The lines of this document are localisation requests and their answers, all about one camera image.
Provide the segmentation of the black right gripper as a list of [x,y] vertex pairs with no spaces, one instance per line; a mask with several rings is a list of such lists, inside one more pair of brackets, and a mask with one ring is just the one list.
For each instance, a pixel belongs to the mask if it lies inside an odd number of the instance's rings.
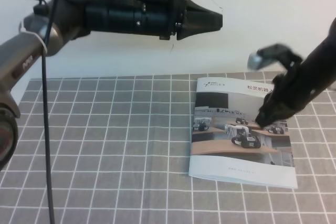
[[272,82],[274,89],[265,96],[255,118],[259,126],[271,125],[278,119],[288,119],[315,98],[315,89],[302,79],[297,68],[275,76]]

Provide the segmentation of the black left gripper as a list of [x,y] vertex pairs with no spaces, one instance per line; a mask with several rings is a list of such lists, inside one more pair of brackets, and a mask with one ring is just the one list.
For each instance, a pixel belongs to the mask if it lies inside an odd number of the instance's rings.
[[93,0],[85,6],[90,31],[157,36],[177,40],[223,27],[223,15],[192,0]]

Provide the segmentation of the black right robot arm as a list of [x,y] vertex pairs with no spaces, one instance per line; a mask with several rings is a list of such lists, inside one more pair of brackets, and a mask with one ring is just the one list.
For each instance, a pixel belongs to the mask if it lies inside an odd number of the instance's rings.
[[280,62],[287,72],[272,80],[274,89],[265,96],[256,117],[261,127],[302,111],[335,82],[335,22],[332,22],[326,38],[306,59],[285,45],[274,44],[250,55],[248,67],[259,70],[275,61]]

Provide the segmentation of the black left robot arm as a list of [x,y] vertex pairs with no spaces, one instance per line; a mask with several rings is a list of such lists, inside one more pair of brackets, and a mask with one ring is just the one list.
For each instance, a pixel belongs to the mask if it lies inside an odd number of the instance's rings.
[[1,166],[18,141],[20,110],[12,88],[39,57],[93,31],[182,40],[222,26],[222,14],[191,0],[38,0],[18,34],[1,45]]

